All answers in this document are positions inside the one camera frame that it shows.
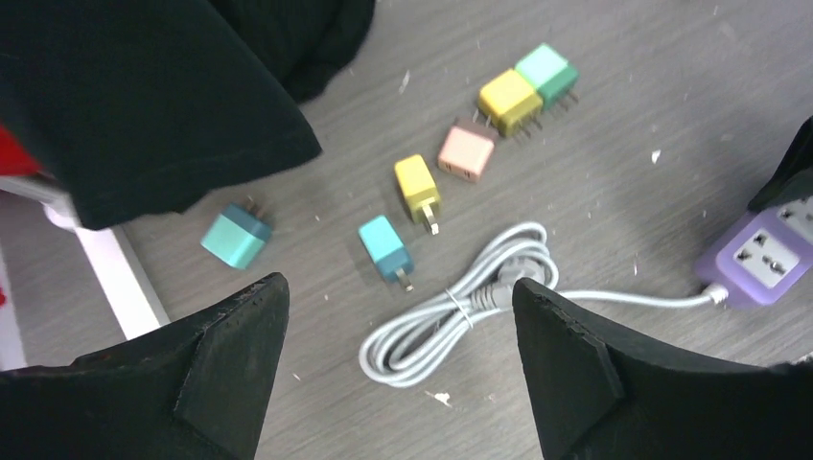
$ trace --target mint green power adapter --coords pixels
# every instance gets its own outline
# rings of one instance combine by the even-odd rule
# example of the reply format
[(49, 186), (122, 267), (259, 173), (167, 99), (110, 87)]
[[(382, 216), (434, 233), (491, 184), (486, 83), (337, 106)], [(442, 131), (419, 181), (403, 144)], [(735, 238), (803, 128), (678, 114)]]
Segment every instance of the mint green power adapter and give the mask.
[(578, 102), (571, 90), (579, 80), (579, 71), (550, 45), (543, 43), (514, 68), (542, 97), (543, 110), (551, 109), (565, 95)]
[(215, 219), (200, 245), (227, 265), (245, 270), (270, 238), (268, 224), (232, 203)]

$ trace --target red object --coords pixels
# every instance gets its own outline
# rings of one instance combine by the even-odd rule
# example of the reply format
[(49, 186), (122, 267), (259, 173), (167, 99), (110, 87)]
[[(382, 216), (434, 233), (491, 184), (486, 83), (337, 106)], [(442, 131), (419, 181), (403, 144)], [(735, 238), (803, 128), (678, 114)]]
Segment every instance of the red object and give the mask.
[(0, 126), (0, 175), (32, 175), (41, 170), (14, 136)]

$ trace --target black cloth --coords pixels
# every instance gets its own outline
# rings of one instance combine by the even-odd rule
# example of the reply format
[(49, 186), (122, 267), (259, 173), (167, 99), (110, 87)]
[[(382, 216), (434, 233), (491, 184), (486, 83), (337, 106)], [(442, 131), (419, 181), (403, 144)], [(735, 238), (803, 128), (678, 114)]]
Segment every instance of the black cloth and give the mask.
[(358, 52), (376, 0), (210, 0), (298, 103)]
[(181, 212), (319, 155), (294, 99), (352, 59), (374, 0), (215, 3), (0, 4), (0, 123), (86, 228)]
[(529, 279), (513, 305), (546, 460), (813, 458), (813, 363), (698, 355)]
[(253, 459), (289, 310), (273, 273), (69, 366), (0, 372), (0, 458)]
[(801, 124), (771, 180), (748, 203), (754, 213), (813, 196), (813, 118)]

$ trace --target gray floor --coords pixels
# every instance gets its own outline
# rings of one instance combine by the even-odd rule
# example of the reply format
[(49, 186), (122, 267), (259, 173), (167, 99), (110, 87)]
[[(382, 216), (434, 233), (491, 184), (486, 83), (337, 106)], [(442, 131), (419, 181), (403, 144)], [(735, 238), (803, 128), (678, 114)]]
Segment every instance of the gray floor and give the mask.
[[(362, 339), (525, 219), (551, 231), (563, 288), (696, 292), (692, 262), (813, 114), (811, 26), (809, 0), (383, 0), (352, 70), (305, 107), (320, 159), (128, 231), (173, 319), (270, 271), (289, 279), (290, 329), (258, 458), (540, 458), (509, 315), (469, 333), (409, 390), (365, 379)], [(445, 212), (430, 238), (400, 211), (392, 164), (414, 152), (431, 162), (453, 117), (473, 113), (479, 87), (543, 41), (581, 69), (582, 103), (529, 141), (501, 143), (477, 185), (437, 172)], [(267, 203), (277, 231), (237, 272), (197, 242), (247, 193)], [(3, 203), (30, 361), (62, 364), (123, 340), (73, 238), (37, 206)], [(378, 213), (417, 262), (411, 294), (383, 284), (358, 241)], [(764, 310), (586, 306), (693, 351), (766, 364), (813, 350), (809, 280)], [(448, 392), (452, 407), (426, 392)]]

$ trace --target power adapter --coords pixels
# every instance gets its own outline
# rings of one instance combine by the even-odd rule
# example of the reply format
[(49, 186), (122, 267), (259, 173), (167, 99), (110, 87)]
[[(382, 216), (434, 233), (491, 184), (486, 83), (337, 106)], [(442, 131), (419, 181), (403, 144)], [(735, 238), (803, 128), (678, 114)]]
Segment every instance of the power adapter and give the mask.
[(415, 264), (389, 219), (385, 216), (373, 218), (359, 228), (359, 237), (382, 278), (390, 283), (400, 283), (407, 291), (412, 290), (408, 275)]
[(563, 100), (566, 95), (573, 102), (578, 102), (578, 96), (572, 92), (572, 88), (579, 80), (579, 71), (550, 45), (543, 43), (517, 62), (514, 68), (545, 102), (545, 110), (550, 110), (556, 104), (568, 109)]
[(246, 208), (229, 204), (200, 240), (200, 245), (227, 265), (245, 270), (271, 238), (253, 201)]
[(811, 240), (813, 209), (806, 199), (749, 213), (708, 249), (695, 271), (724, 286), (732, 308), (772, 305), (813, 265)]
[(503, 137), (513, 136), (526, 122), (535, 120), (542, 105), (536, 88), (514, 69), (486, 83), (477, 97), (477, 107)]
[(427, 162), (421, 155), (405, 158), (395, 164), (395, 176), (412, 221), (423, 222), (430, 233), (437, 235), (440, 193), (437, 191)]
[(494, 152), (498, 136), (490, 127), (458, 118), (437, 156), (437, 165), (441, 171), (477, 182)]

